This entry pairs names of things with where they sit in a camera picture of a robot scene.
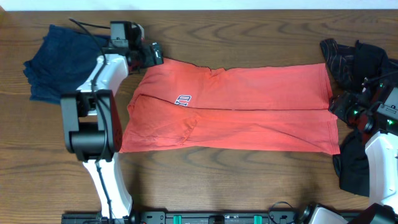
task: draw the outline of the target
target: black garment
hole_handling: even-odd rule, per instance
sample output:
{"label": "black garment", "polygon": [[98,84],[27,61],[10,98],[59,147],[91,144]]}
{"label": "black garment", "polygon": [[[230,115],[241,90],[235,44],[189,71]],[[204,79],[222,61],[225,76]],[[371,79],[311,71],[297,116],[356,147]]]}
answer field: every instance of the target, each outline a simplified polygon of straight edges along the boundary
{"label": "black garment", "polygon": [[[333,78],[346,91],[361,94],[362,83],[365,82],[368,88],[366,98],[373,96],[384,80],[398,83],[398,61],[388,59],[380,47],[362,44],[358,40],[355,47],[349,47],[337,44],[334,39],[323,40],[320,46]],[[369,162],[358,131],[347,136],[340,146],[340,153],[333,156],[340,188],[369,196]]]}
{"label": "black garment", "polygon": [[340,146],[340,155],[333,156],[333,165],[340,180],[340,189],[369,196],[369,162],[358,130],[350,133]]}
{"label": "black garment", "polygon": [[333,78],[344,90],[360,93],[365,78],[371,90],[385,79],[398,83],[398,60],[388,59],[380,47],[358,40],[355,47],[349,47],[334,39],[323,40],[320,46]]}
{"label": "black garment", "polygon": [[[96,38],[107,44],[106,38]],[[76,90],[90,76],[99,51],[90,36],[50,25],[35,57],[24,63],[30,100],[59,104],[62,93]]]}

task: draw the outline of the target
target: red t-shirt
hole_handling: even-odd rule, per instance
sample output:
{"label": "red t-shirt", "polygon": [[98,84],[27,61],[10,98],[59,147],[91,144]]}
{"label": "red t-shirt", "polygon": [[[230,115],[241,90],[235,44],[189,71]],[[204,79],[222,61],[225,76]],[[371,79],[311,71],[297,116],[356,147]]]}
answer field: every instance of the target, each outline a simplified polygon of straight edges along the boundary
{"label": "red t-shirt", "polygon": [[165,59],[134,92],[121,152],[188,146],[339,154],[325,64],[211,70]]}

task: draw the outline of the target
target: wooden table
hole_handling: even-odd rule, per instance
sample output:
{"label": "wooden table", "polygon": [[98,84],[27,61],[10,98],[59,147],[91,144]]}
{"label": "wooden table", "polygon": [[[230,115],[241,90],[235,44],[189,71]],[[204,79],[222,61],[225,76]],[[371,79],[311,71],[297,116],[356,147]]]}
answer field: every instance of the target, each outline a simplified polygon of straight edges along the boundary
{"label": "wooden table", "polygon": [[[23,62],[38,51],[49,24],[140,23],[165,56],[210,68],[322,63],[319,42],[355,40],[398,58],[397,11],[107,11],[9,12],[0,28],[0,223],[60,223],[64,212],[100,210],[93,182],[64,146],[61,110],[29,101]],[[108,30],[90,28],[93,33]],[[123,81],[126,106],[143,74]],[[333,91],[336,85],[332,81]],[[338,122],[340,141],[349,133]],[[364,209],[368,199],[339,189],[331,156],[191,147],[121,156],[124,180],[138,209],[267,210],[286,201]]]}

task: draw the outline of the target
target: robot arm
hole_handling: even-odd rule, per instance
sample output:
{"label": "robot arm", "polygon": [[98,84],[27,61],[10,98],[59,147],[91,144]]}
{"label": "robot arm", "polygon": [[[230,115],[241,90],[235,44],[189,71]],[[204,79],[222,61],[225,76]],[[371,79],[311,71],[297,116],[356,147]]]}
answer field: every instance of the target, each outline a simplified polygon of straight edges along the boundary
{"label": "robot arm", "polygon": [[[163,58],[159,44],[142,44],[140,25],[111,22],[110,29],[109,45],[103,48],[104,55],[97,58],[87,81],[61,97],[63,127],[68,151],[83,161],[94,181],[101,216],[109,222],[121,219],[132,223],[132,197],[118,162],[123,131],[114,96],[130,71],[162,64]],[[97,122],[81,122],[79,118],[85,116],[96,116]]]}
{"label": "robot arm", "polygon": [[398,212],[398,86],[380,83],[362,94],[345,92],[330,111],[362,132],[369,161],[369,204],[388,205]]}

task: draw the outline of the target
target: green connector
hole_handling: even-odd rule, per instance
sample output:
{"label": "green connector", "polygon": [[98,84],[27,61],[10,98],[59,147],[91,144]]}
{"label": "green connector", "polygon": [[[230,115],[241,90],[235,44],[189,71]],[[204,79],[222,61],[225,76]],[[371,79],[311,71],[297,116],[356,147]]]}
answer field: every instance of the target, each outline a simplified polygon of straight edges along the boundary
{"label": "green connector", "polygon": [[174,216],[173,216],[173,224],[182,224],[182,217],[181,217],[181,215],[174,215]]}
{"label": "green connector", "polygon": [[254,216],[254,224],[262,224],[262,216],[255,215]]}

